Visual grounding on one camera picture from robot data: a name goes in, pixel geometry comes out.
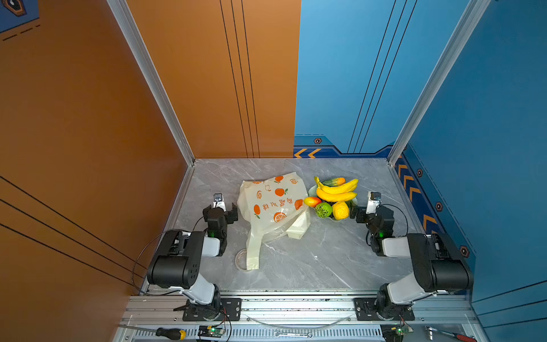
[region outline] blue wall panel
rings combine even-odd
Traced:
[[[545,1],[491,2],[410,141],[476,253],[491,340],[526,340],[508,333],[523,323],[493,326],[547,316],[547,302],[526,305],[545,286],[519,289],[547,280],[545,18]]]
[[[295,135],[326,136],[341,153],[392,144],[467,3],[303,0]]]
[[[514,308],[519,305],[540,301],[547,302],[547,282],[475,301],[473,303],[473,308],[478,315],[484,315],[488,312]]]
[[[540,342],[545,341],[546,320],[487,328],[491,342]]]
[[[10,12],[2,3],[0,3],[0,32],[26,24],[32,20],[38,19],[38,0],[23,1],[26,14],[16,16]]]

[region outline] screwdriver handle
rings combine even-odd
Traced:
[[[469,336],[465,336],[465,335],[460,335],[460,334],[454,334],[455,338],[457,338],[458,340],[460,341],[463,341],[463,342],[477,342],[477,340],[475,340],[474,338],[471,338]]]
[[[179,330],[177,328],[173,328],[173,329],[158,328],[158,330],[156,330],[156,336],[163,336],[173,341],[180,341],[186,337],[186,331]]]

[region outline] vent grille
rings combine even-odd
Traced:
[[[197,338],[197,327],[193,328],[182,328],[181,330],[186,332],[187,338],[195,339]],[[295,329],[273,329],[273,328],[263,328],[261,326],[234,326],[232,331],[232,336],[230,341],[263,341],[268,340],[308,340],[307,337],[294,337],[294,336],[279,336],[275,337],[274,332],[278,331],[280,333],[298,333],[298,334],[313,334],[313,340],[334,340],[337,338],[342,339],[355,339],[355,340],[373,340],[380,341],[382,338],[382,330],[379,325],[367,325],[367,326],[346,326],[346,327],[334,327],[324,330],[313,330],[306,328],[295,328]],[[153,338],[153,339],[164,339],[163,337],[156,337],[154,332],[147,331],[135,331],[135,338]]]

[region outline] orange wall panel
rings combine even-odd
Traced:
[[[242,8],[261,157],[292,157],[301,2],[233,1]],[[235,12],[236,23],[240,18]]]
[[[129,6],[197,158],[292,156],[300,1]]]
[[[240,116],[245,104],[237,102],[232,74],[236,56],[230,57],[220,2],[128,4],[194,155],[252,157],[241,121],[246,113]],[[231,12],[224,16],[228,24],[233,21]]]
[[[0,176],[134,259],[165,226],[184,158],[107,2],[39,12],[0,40]],[[1,224],[119,278],[0,227],[3,340],[110,340],[133,262],[1,178],[0,199]]]

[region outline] aluminum frame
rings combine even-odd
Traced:
[[[125,40],[127,41],[131,52],[133,52],[133,56],[141,69],[146,83],[148,83],[150,91],[156,99],[158,107],[160,107],[161,113],[167,122],[167,126],[169,126],[169,130],[171,130],[171,134],[177,142],[177,146],[181,151],[182,156],[184,156],[186,164],[188,164],[189,167],[193,166],[195,162],[194,153],[192,153],[190,144],[186,139],[186,135],[184,135],[181,123],[177,118],[173,105],[171,104],[169,96],[167,95],[164,85],[161,82],[158,71],[152,61],[152,57],[150,57],[150,53],[148,53],[148,49],[146,48],[141,33],[138,30],[131,11],[129,10],[127,1],[107,0],[107,2],[112,13],[114,14],[114,17],[116,18],[116,21],[118,22],[118,25],[120,26],[122,33],[124,34]]]
[[[470,0],[465,8],[465,11],[460,18],[458,25],[454,29],[446,47],[435,65],[431,76],[427,80],[426,86],[423,88],[414,108],[410,112],[393,148],[391,149],[387,160],[391,166],[397,162],[397,159],[403,152],[406,144],[410,141],[410,137],[418,127],[418,124],[425,115],[429,105],[435,98],[435,95],[441,88],[446,76],[452,69],[452,66],[458,59],[463,47],[469,40],[471,33],[482,18],[486,8],[490,4],[490,0]]]

